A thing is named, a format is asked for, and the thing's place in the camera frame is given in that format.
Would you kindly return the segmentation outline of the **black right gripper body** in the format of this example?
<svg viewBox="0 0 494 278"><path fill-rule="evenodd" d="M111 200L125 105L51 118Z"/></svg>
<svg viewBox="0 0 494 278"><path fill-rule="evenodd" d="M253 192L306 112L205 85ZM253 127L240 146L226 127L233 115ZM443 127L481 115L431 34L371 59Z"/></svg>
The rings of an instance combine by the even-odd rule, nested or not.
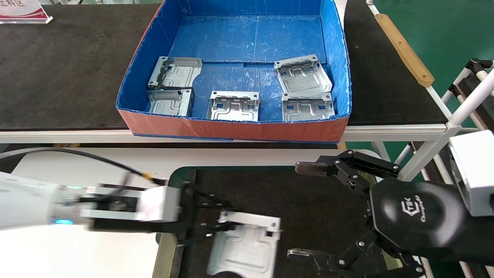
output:
<svg viewBox="0 0 494 278"><path fill-rule="evenodd" d="M374 227L390 245L425 257L455 257L468 211L454 186L385 178L369 197Z"/></svg>

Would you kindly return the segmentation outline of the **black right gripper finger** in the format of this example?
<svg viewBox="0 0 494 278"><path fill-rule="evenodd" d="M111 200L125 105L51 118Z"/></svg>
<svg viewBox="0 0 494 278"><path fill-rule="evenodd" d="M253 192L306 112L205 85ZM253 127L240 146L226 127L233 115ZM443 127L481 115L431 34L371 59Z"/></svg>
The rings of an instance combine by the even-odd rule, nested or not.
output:
<svg viewBox="0 0 494 278"><path fill-rule="evenodd" d="M400 166L355 150L348 149L336 156L320 156L315 162L299 161L295 172L306 176L335 176L353 192L369 194L370 183L359 175L367 173L379 178L397 178Z"/></svg>
<svg viewBox="0 0 494 278"><path fill-rule="evenodd" d="M360 255L374 245L400 260L402 267L380 273L356 272L353 264ZM287 251L287 257L291 260L310 262L317 275L322 278L420 278L426 273L425 268L415 261L411 253L401 250L374 229L360 236L340 255L329 254L325 251L293 248Z"/></svg>

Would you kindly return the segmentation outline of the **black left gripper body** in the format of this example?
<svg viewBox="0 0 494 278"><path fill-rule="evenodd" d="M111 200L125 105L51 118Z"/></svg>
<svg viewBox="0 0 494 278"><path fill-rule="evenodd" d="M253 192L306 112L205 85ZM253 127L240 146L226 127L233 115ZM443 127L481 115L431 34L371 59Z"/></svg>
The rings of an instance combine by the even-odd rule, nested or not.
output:
<svg viewBox="0 0 494 278"><path fill-rule="evenodd" d="M126 186L110 197L103 192L113 188L97 188L98 199L88 210L88 230L92 232L171 233L187 232L195 221L195 183L183 181L168 185L162 180L156 188Z"/></svg>

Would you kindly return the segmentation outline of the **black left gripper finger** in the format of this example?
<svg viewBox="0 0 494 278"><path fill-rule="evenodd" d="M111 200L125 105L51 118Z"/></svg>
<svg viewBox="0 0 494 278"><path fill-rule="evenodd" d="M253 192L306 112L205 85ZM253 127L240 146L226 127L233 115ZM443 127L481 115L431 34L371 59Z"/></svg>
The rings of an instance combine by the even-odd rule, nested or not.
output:
<svg viewBox="0 0 494 278"><path fill-rule="evenodd" d="M195 192L196 208L240 212L230 201L220 199L214 194Z"/></svg>
<svg viewBox="0 0 494 278"><path fill-rule="evenodd" d="M235 222L200 223L190 228L184 239L178 240L178 247L187 247L214 237L218 232L227 232L235 228Z"/></svg>

